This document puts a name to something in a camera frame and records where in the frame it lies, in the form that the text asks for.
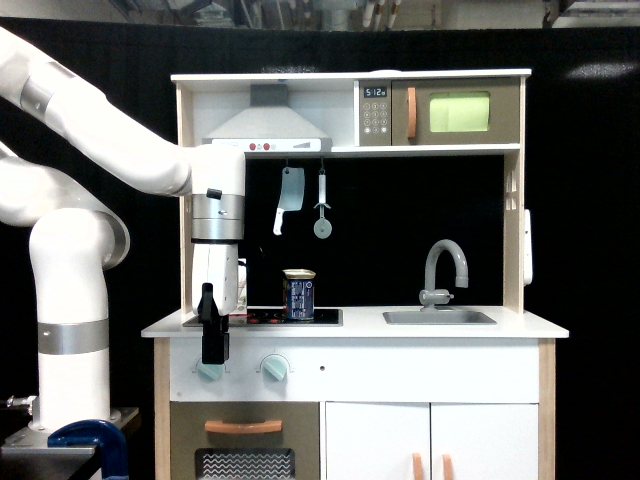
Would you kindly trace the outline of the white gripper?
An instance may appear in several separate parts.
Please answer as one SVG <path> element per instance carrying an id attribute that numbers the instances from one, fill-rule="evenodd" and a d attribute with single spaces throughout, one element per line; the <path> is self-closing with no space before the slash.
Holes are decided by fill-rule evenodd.
<path id="1" fill-rule="evenodd" d="M 191 280 L 193 311 L 203 329 L 202 362 L 223 365 L 229 359 L 227 314 L 238 302 L 238 245 L 195 244 Z"/>

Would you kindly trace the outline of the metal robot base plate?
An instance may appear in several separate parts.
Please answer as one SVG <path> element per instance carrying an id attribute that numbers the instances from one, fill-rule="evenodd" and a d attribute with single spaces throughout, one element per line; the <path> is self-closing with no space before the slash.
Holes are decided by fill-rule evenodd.
<path id="1" fill-rule="evenodd" d="M 116 425 L 126 439 L 135 433 L 141 425 L 138 408 L 121 407 L 111 411 L 107 421 Z M 7 455 L 93 455 L 98 452 L 92 446 L 49 448 L 47 439 L 53 431 L 46 430 L 39 423 L 31 422 L 27 427 L 9 436 L 1 445 L 1 451 Z"/>

